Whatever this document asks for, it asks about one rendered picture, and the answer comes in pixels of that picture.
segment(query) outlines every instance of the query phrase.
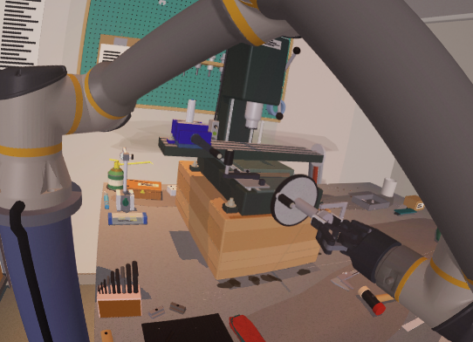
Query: pegboard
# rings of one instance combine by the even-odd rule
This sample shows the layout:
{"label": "pegboard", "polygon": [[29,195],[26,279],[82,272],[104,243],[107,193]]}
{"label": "pegboard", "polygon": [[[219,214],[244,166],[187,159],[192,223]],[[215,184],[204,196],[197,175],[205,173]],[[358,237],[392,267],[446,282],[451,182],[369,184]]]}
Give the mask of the pegboard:
{"label": "pegboard", "polygon": [[[100,35],[124,38],[143,38],[149,32],[198,0],[90,0],[80,73],[87,73],[97,64]],[[216,62],[222,62],[222,54]],[[214,68],[210,77],[206,65],[198,75],[190,68],[138,100],[138,105],[187,108],[188,100],[195,99],[197,110],[214,112],[220,88],[221,73]],[[263,112],[264,118],[275,119]]]}

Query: wooden box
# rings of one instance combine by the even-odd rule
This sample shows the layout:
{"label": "wooden box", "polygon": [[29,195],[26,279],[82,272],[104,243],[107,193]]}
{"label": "wooden box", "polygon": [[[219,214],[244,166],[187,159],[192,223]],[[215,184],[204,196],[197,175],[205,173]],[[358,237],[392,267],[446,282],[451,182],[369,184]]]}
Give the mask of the wooden box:
{"label": "wooden box", "polygon": [[180,161],[177,208],[216,279],[255,275],[313,263],[317,230],[307,218],[285,227],[272,215],[227,214],[226,202],[192,161]]}
{"label": "wooden box", "polygon": [[100,318],[131,318],[141,316],[141,288],[137,293],[97,294]]}
{"label": "wooden box", "polygon": [[134,191],[135,199],[162,200],[162,188],[160,182],[127,180],[127,188]]}
{"label": "wooden box", "polygon": [[421,200],[421,197],[418,195],[407,195],[404,198],[404,203],[406,207],[413,209],[415,211],[423,210],[425,208],[424,202]]}

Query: floor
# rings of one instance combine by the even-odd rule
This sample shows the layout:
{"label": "floor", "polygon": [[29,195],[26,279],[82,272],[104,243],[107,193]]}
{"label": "floor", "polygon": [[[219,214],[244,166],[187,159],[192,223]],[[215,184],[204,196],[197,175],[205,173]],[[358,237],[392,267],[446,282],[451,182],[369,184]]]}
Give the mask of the floor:
{"label": "floor", "polygon": [[[321,185],[325,203],[350,202],[349,193],[372,191],[380,188],[372,184]],[[319,256],[316,263],[288,270],[266,272],[279,280],[253,284],[248,277],[235,277],[240,287],[219,288],[203,260],[192,237],[180,218],[172,199],[165,198],[166,206],[141,208],[147,212],[148,225],[108,226],[107,211],[102,209],[99,225],[97,280],[103,280],[110,270],[133,260],[138,262],[142,290],[142,311],[138,318],[99,318],[96,290],[81,286],[91,341],[100,341],[100,331],[112,330],[114,342],[141,342],[141,324],[178,318],[190,318],[218,312],[228,325],[229,317],[246,315],[268,342],[297,341],[387,341],[438,342],[440,336],[423,324],[410,332],[402,325],[416,318],[397,302],[386,303],[387,310],[375,317],[356,291],[367,285],[374,294],[382,291],[361,275],[350,279],[353,291],[344,291],[331,282],[338,274],[352,270],[350,260],[334,252]],[[423,210],[415,215],[398,217],[394,209],[402,204],[396,196],[389,209],[366,211],[350,203],[346,219],[356,219],[386,232],[401,243],[426,257],[435,249],[435,224]],[[124,250],[111,251],[111,247]],[[300,274],[305,269],[310,273]],[[171,302],[187,307],[180,315],[168,309]],[[163,305],[165,315],[151,319],[147,312]],[[26,341],[13,292],[7,288],[0,301],[0,339],[11,342]],[[230,330],[234,341],[238,341]]]}

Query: drill bit set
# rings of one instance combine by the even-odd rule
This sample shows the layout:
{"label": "drill bit set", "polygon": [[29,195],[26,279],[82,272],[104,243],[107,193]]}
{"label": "drill bit set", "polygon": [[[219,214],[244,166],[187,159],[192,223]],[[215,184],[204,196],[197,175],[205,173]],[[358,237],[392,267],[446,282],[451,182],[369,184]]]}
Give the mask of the drill bit set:
{"label": "drill bit set", "polygon": [[141,290],[138,285],[138,263],[132,261],[111,270],[97,289],[97,305],[101,318],[141,316]]}

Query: black cable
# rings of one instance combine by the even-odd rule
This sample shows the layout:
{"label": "black cable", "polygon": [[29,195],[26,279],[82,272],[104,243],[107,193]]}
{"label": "black cable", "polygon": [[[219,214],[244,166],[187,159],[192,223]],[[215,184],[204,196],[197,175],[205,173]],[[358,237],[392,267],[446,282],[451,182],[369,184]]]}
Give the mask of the black cable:
{"label": "black cable", "polygon": [[28,234],[21,223],[21,214],[24,211],[24,202],[17,201],[10,209],[10,227],[13,234],[18,239],[18,246],[20,249],[21,259],[23,261],[24,274],[30,287],[31,299],[35,307],[36,317],[38,319],[39,328],[43,335],[45,342],[52,342],[51,330],[49,328],[48,319],[46,317],[45,306],[41,298],[41,291],[39,290],[38,278],[33,264],[33,257],[31,256],[30,242]]}

